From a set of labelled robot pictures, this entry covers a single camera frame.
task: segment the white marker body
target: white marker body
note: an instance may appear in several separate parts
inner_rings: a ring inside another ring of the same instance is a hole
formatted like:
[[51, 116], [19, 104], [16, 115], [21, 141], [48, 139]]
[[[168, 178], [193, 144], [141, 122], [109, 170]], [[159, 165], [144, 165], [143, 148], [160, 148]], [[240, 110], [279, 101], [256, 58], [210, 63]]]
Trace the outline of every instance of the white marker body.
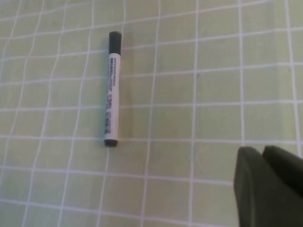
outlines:
[[119, 75], [121, 56], [111, 53], [108, 56], [108, 84], [105, 120], [105, 139], [118, 140], [119, 128]]

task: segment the black plastic object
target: black plastic object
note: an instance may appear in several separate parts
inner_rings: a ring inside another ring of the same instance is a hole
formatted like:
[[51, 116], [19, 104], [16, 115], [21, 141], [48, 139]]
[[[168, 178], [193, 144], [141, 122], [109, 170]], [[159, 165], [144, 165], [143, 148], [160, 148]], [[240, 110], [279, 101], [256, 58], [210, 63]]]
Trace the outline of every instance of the black plastic object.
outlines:
[[121, 55], [121, 39], [122, 35], [120, 32], [109, 33], [109, 48], [108, 53], [117, 53]]
[[277, 147], [266, 147], [264, 157], [240, 148], [234, 179], [240, 227], [303, 227], [302, 166]]

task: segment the black marker cap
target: black marker cap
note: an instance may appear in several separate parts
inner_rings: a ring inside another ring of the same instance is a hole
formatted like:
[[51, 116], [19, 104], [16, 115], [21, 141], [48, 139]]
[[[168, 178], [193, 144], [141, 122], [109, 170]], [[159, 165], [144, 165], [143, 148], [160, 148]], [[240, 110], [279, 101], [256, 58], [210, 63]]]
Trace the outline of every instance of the black marker cap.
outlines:
[[121, 55], [121, 38], [120, 32], [109, 33], [109, 54], [118, 53]]
[[109, 148], [114, 148], [118, 144], [117, 140], [104, 140], [104, 145]]

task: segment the green grid mat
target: green grid mat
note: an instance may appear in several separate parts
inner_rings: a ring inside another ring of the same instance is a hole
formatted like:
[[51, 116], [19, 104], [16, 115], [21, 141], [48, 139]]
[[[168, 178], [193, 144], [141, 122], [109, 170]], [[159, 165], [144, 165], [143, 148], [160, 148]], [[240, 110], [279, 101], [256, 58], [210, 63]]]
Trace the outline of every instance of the green grid mat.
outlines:
[[[237, 149], [302, 156], [302, 0], [0, 0], [1, 227], [236, 227]], [[102, 145], [110, 31], [119, 146]]]

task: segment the whiteboard marker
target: whiteboard marker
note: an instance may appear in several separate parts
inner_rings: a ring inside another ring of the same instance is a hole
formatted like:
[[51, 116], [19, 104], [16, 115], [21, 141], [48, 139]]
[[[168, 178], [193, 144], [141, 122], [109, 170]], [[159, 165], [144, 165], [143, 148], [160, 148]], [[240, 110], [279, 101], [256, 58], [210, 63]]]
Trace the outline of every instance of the whiteboard marker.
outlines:
[[106, 147], [116, 147], [119, 128], [119, 74], [121, 64], [121, 33], [109, 33], [107, 103], [105, 115]]

